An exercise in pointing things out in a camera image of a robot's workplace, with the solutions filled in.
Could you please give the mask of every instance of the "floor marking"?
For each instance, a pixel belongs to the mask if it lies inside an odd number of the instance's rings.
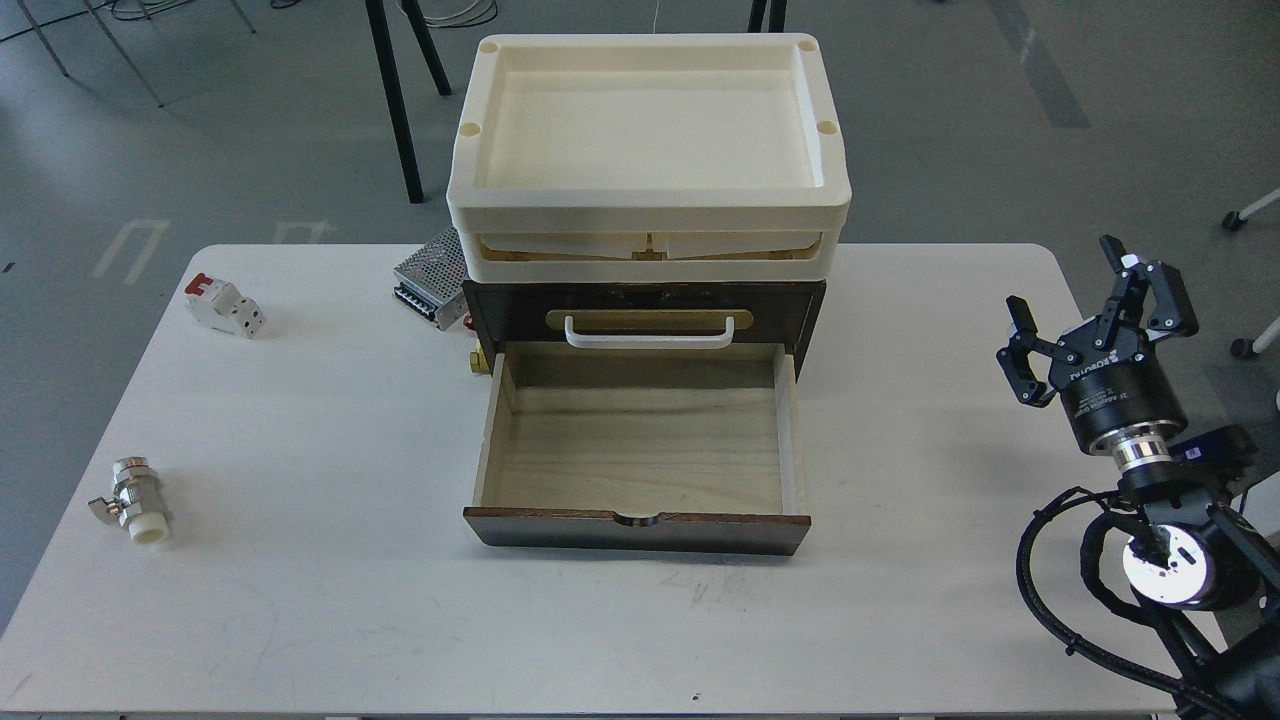
[[[987,0],[987,5],[996,15],[996,24],[1005,33],[1005,40],[1018,54],[1018,64],[1023,67],[1027,82],[1050,124],[1059,128],[1092,127],[1071,87],[1066,85],[1062,70],[1027,18],[1023,4],[1019,0]]]
[[[115,240],[111,245],[106,247],[106,252],[97,261],[97,266],[93,268],[92,277],[100,278],[106,274],[110,269],[111,263],[115,261],[115,256],[120,254],[124,243],[128,242],[129,237],[136,229],[148,229],[151,234],[147,236],[146,245],[142,246],[142,252],[138,252],[137,260],[133,261],[133,266],[129,268],[129,274],[124,275],[124,284],[133,284],[137,282],[138,275],[142,274],[142,269],[147,266],[147,260],[151,259],[151,254],[155,252],[156,245],[160,245],[160,236],[164,231],[169,229],[169,220],[129,220],[124,223],[120,232],[115,233]]]
[[[275,237],[271,238],[271,242],[283,245],[288,234],[297,229],[310,231],[307,245],[319,245],[324,240],[324,233],[335,232],[338,228],[330,225],[329,220],[320,220],[319,223],[275,223]]]

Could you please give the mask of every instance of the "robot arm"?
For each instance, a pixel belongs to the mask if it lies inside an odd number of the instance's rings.
[[[996,360],[1014,396],[1036,407],[1061,396],[1080,451],[1111,456],[1120,471],[1116,491],[1075,488],[1037,512],[1018,552],[1023,598],[1069,653],[1171,693],[1184,719],[1280,717],[1280,556],[1228,505],[1228,480],[1251,464],[1257,448],[1234,427],[1167,445],[1187,428],[1187,418],[1155,346],[1194,334],[1196,313],[1176,268],[1126,254],[1110,236],[1101,243],[1116,274],[1111,296],[1102,313],[1056,342],[1037,337],[1024,300],[1007,300],[1012,328]],[[1144,322],[1148,293],[1156,304]],[[1032,352],[1051,359],[1047,382],[1034,375]],[[1037,534],[1061,512],[1085,503],[1101,507],[1080,547],[1085,587],[1116,615],[1152,628],[1181,678],[1084,641],[1036,592],[1030,551]],[[1120,600],[1098,578],[1102,542],[1112,529],[1130,536],[1123,561],[1137,605]],[[1263,624],[1225,651],[1215,650],[1184,615],[1252,602],[1260,588]]]

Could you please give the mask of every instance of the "white circuit breaker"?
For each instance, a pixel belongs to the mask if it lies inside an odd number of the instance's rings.
[[[197,273],[184,292],[191,314],[206,328],[252,338],[266,322],[257,302],[242,296],[227,281]]]

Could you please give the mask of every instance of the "red part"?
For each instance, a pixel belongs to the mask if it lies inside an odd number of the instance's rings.
[[[187,290],[184,290],[183,292],[198,297],[201,295],[205,295],[205,286],[211,282],[214,282],[214,278],[206,275],[205,273],[196,273],[196,277],[192,278],[189,283],[187,283]]]

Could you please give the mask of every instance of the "gray floor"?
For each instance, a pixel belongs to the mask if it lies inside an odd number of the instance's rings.
[[[41,19],[82,8],[29,4]],[[242,4],[256,36],[220,0],[108,20],[164,109],[87,17],[46,29],[74,79],[32,33],[0,44],[0,626],[193,252],[425,242],[449,222],[442,195],[481,37],[649,32],[655,15],[654,0],[504,0],[485,27],[435,33],[460,91],[442,99],[392,10],[431,196],[410,205],[361,4]],[[462,4],[424,0],[433,14]],[[662,0],[657,27],[740,31],[748,8]],[[0,36],[24,27],[0,3]],[[1280,5],[794,0],[787,28],[822,44],[840,110],[855,188],[844,241],[1037,242],[1085,314],[1111,282],[1097,236],[1178,265],[1203,331],[1161,356],[1193,430],[1248,423],[1261,464],[1280,466],[1280,359],[1226,354],[1280,313],[1280,206],[1234,236],[1217,227],[1280,184]],[[973,332],[995,350],[1006,325],[974,318]]]

